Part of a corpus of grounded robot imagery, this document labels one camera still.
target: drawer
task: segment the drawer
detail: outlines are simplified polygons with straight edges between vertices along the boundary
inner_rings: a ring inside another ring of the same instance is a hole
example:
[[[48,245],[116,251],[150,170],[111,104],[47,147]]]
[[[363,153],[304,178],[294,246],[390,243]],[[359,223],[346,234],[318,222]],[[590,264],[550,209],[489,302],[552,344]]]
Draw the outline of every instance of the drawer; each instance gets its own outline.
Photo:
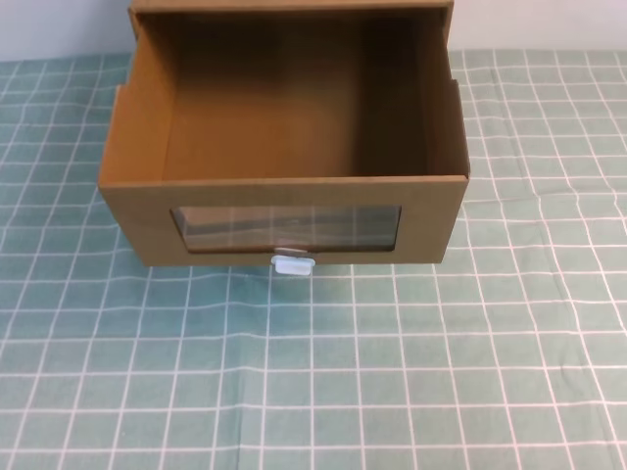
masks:
[[[442,260],[469,175],[452,5],[308,1],[133,4],[99,187],[144,263]]]

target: cardboard side wall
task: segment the cardboard side wall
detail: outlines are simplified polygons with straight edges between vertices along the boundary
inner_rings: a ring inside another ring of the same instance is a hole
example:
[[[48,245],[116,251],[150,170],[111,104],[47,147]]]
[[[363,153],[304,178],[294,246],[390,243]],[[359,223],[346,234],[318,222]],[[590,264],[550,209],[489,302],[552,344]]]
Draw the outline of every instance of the cardboard side wall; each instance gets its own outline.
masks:
[[[156,181],[168,148],[176,93],[177,57],[174,34],[162,19],[140,26],[133,69],[118,91],[100,184]]]

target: cardboard drawer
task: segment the cardboard drawer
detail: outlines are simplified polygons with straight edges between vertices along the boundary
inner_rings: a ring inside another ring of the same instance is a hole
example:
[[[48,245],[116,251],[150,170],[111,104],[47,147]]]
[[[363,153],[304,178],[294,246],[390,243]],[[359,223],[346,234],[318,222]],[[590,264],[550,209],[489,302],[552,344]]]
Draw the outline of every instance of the cardboard drawer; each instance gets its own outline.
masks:
[[[137,254],[441,261],[469,173],[451,9],[135,1],[99,187]]]

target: cardboard flap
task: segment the cardboard flap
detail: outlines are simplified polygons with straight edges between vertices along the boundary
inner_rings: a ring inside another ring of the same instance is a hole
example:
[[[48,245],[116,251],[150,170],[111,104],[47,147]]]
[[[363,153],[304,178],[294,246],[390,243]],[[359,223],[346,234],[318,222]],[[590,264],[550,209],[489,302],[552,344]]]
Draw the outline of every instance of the cardboard flap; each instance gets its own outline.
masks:
[[[136,12],[450,8],[453,0],[132,0]]]

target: brown cardboard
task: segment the brown cardboard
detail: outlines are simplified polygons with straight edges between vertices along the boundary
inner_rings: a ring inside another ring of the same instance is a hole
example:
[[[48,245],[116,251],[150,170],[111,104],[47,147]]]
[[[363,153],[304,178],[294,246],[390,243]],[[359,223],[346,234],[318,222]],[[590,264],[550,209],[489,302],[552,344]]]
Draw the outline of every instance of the brown cardboard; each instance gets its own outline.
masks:
[[[142,260],[269,263],[270,249],[188,251],[177,208],[400,206],[393,251],[313,258],[439,262],[469,171],[451,7],[135,0],[99,186]]]

